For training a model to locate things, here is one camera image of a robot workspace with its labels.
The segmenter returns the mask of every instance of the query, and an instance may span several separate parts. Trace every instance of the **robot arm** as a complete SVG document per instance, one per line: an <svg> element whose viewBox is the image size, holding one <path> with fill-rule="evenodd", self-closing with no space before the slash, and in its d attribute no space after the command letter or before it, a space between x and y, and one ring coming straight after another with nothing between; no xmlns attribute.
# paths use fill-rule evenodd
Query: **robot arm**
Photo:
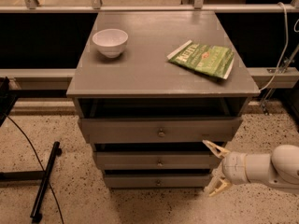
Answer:
<svg viewBox="0 0 299 224"><path fill-rule="evenodd" d="M272 154L247 154L230 152L214 143L204 144L222 159L225 178L218 182L210 196L233 184L262 183L270 188L299 194L299 147L283 145Z"/></svg>

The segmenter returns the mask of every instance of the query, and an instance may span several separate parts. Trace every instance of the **gray cabinet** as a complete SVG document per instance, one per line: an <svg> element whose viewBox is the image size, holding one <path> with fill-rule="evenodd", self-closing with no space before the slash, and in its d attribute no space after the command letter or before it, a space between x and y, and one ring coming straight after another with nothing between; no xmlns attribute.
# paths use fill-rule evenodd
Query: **gray cabinet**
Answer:
<svg viewBox="0 0 299 224"><path fill-rule="evenodd" d="M102 12L91 36L126 31L126 51L107 59L91 39L67 91L93 159L110 188L204 187L220 160L201 142L225 146L259 93L212 12ZM168 63L186 40L232 47L227 80Z"/></svg>

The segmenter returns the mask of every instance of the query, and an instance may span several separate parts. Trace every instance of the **gray tabletop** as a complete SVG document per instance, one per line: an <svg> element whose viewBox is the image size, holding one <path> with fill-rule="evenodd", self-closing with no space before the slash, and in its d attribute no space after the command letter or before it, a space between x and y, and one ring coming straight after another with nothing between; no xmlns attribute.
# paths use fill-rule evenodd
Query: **gray tabletop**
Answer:
<svg viewBox="0 0 299 224"><path fill-rule="evenodd" d="M92 42L107 28L128 35L125 52L105 58ZM166 56L192 40L235 48L213 12L100 12L80 58L68 97L251 97L259 93L235 51L227 80L200 75L171 64Z"/></svg>

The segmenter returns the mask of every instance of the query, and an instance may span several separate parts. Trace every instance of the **speckled floor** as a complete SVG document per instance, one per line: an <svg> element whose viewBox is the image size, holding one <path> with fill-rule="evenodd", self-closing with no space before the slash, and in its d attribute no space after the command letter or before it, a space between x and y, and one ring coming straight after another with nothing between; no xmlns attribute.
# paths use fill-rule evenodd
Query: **speckled floor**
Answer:
<svg viewBox="0 0 299 224"><path fill-rule="evenodd" d="M84 142L72 103L19 101L11 117L32 140L46 165L52 143L61 142L63 154L50 178L64 216L64 223L299 223L297 195L258 184L233 186L209 198L201 189L119 189L105 187L101 172ZM281 102L269 105L265 116L251 102L235 139L227 148L244 152L271 152L280 144L299 146L297 125ZM37 170L35 155L26 139L8 119L0 128L1 171ZM215 170L215 176L221 170ZM0 223L31 223L38 186L2 185ZM41 223L61 223L48 190Z"/></svg>

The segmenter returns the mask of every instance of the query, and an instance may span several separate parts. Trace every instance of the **black cable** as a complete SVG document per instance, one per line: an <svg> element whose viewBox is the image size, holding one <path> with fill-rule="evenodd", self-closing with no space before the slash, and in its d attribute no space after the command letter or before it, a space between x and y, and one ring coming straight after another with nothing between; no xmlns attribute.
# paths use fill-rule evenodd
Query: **black cable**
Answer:
<svg viewBox="0 0 299 224"><path fill-rule="evenodd" d="M31 148L32 148L32 150L34 151L34 153L36 154L36 158L37 158L37 160L38 160L38 162L39 162L39 165L40 165L40 167L41 167L41 169L45 172L45 169L44 169L44 167L43 167L43 165L42 165L42 163L41 163L41 161L40 161L40 159L39 159L39 157L38 157L38 155L37 155L37 153L36 153L36 149L35 149L35 147L33 146L33 144L31 143L31 141L30 141L30 139L28 138L28 136L26 135L26 133L21 129L21 127L9 116L9 115L7 115L7 114L5 114L5 113L2 113L4 116L6 116L18 129L19 129L19 131L21 131L21 133L25 136L25 138L27 139L27 141L28 141L28 143L30 144L30 146L31 146ZM55 195L55 192L54 192L54 189L53 189L53 187L52 187L52 185L50 184L50 182L49 182L49 186L50 186L50 190L52 191L52 194L53 194L53 197L54 197L54 199L55 199L55 202L56 202L56 205L57 205L57 208L58 208L58 211L59 211L59 215L60 215L60 218L61 218L61 220L62 220L62 222L63 222L63 224L64 224L64 219L63 219L63 214L62 214L62 211L61 211L61 209L60 209L60 205L59 205L59 203L58 203L58 201L57 201L57 198L56 198L56 195Z"/></svg>

